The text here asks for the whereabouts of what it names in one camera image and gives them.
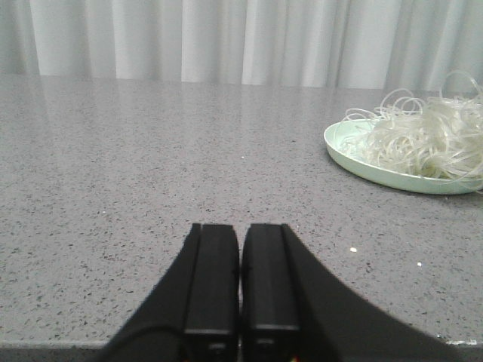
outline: black plastic part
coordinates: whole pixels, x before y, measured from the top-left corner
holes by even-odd
[[[397,321],[333,276],[282,226],[297,296],[302,362],[458,362],[456,351]]]
[[[204,225],[184,327],[197,362],[236,359],[238,267],[232,226]]]
[[[201,225],[193,224],[183,248],[165,276],[129,321],[107,346],[90,360],[91,362],[175,362],[181,360],[182,341],[173,333],[153,332],[137,338],[131,338],[131,336],[137,330],[152,325],[166,328],[166,330],[183,330],[201,233]]]
[[[241,267],[244,360],[290,361],[299,322],[279,225],[250,227]]]

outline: speckled granite countertop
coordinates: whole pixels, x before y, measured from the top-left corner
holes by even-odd
[[[483,197],[379,186],[326,152],[324,129],[385,93],[0,76],[2,360],[102,345],[191,222],[241,241],[289,223],[383,310],[482,343]]]

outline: round plate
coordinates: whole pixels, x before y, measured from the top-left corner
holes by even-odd
[[[346,137],[359,135],[365,130],[371,130],[372,127],[372,123],[364,119],[332,124],[324,132],[324,139],[329,155],[349,172],[375,183],[393,187],[394,189],[421,192],[424,194],[455,195],[473,192],[475,187],[478,187],[478,184],[480,184],[476,181],[448,181],[446,179],[433,179],[386,170],[381,167],[366,164],[342,151],[341,144]]]

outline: white curtain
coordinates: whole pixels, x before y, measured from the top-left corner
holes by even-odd
[[[483,81],[483,0],[0,0],[3,73],[437,90],[452,69]]]

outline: light green plate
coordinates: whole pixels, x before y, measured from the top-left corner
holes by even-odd
[[[421,192],[424,194],[455,195],[473,192],[477,182],[454,182],[446,179],[407,175],[381,167],[366,164],[341,151],[341,143],[346,137],[355,136],[370,130],[372,124],[365,120],[344,121],[332,124],[324,132],[329,155],[346,170],[381,185],[394,189]]]

